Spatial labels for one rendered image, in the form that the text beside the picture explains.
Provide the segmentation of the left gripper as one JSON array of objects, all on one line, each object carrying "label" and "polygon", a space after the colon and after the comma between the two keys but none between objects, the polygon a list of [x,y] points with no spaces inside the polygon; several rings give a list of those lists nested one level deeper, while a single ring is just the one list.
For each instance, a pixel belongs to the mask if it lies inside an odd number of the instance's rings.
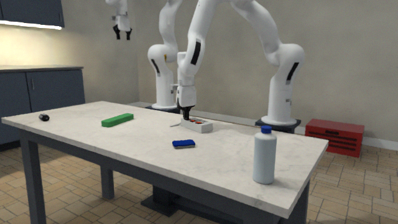
[{"label": "left gripper", "polygon": [[181,109],[183,111],[183,118],[189,119],[189,111],[193,108],[197,103],[197,95],[195,86],[178,86],[177,87],[177,96],[176,96],[176,104],[177,109]]}]

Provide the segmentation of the white bottle with blue cap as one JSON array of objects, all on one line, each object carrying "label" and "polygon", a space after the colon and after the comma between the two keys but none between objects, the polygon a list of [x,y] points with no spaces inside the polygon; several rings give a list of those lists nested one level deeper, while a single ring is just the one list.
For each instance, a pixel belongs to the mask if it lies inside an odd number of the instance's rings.
[{"label": "white bottle with blue cap", "polygon": [[260,184],[274,181],[277,136],[272,127],[261,126],[261,132],[254,137],[254,163],[252,178]]}]

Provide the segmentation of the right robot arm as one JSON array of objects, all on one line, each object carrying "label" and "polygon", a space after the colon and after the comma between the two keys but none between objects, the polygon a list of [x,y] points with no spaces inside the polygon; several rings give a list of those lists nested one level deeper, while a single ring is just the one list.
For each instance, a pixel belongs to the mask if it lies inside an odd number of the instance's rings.
[{"label": "right robot arm", "polygon": [[[183,0],[167,0],[159,16],[159,30],[163,37],[163,45],[153,45],[148,51],[148,59],[156,74],[157,103],[152,107],[160,110],[177,108],[174,103],[174,91],[170,85],[174,84],[174,75],[165,63],[172,63],[177,59],[178,47],[175,40],[174,24],[177,9]],[[115,7],[116,16],[128,16],[127,0],[106,0],[107,5]],[[116,16],[109,20],[115,21]]]}]

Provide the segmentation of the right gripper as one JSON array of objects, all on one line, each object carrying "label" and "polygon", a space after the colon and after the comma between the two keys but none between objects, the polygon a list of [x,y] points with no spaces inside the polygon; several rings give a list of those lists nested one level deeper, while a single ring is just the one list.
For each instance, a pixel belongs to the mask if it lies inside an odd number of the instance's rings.
[{"label": "right gripper", "polygon": [[126,32],[126,39],[130,40],[130,30],[129,18],[127,16],[116,16],[116,25],[113,27],[117,40],[120,40],[120,31]]}]

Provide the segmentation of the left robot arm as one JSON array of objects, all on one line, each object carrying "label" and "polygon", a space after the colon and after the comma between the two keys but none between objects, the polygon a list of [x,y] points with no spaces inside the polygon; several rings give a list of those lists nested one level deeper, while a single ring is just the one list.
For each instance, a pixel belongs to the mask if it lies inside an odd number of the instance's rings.
[{"label": "left robot arm", "polygon": [[263,116],[261,121],[279,126],[296,124],[296,119],[290,118],[292,89],[294,78],[304,63],[305,54],[301,46],[283,44],[279,40],[273,18],[255,0],[198,0],[188,31],[187,52],[177,53],[178,84],[170,85],[170,90],[177,90],[179,85],[195,84],[195,74],[205,53],[205,38],[216,7],[226,2],[230,2],[233,9],[252,25],[261,40],[267,61],[279,67],[271,78],[268,116]]}]

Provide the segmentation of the white power strip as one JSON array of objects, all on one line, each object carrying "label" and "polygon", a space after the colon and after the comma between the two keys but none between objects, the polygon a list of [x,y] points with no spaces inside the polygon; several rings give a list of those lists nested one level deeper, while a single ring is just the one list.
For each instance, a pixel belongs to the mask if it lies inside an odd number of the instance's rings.
[{"label": "white power strip", "polygon": [[181,118],[181,122],[175,125],[171,125],[172,126],[178,126],[180,125],[183,127],[186,127],[188,129],[194,130],[196,132],[199,133],[205,133],[208,131],[212,131],[213,130],[213,123],[209,122],[209,121],[205,121],[199,118],[195,118],[193,116],[189,117],[189,119],[183,119]]}]

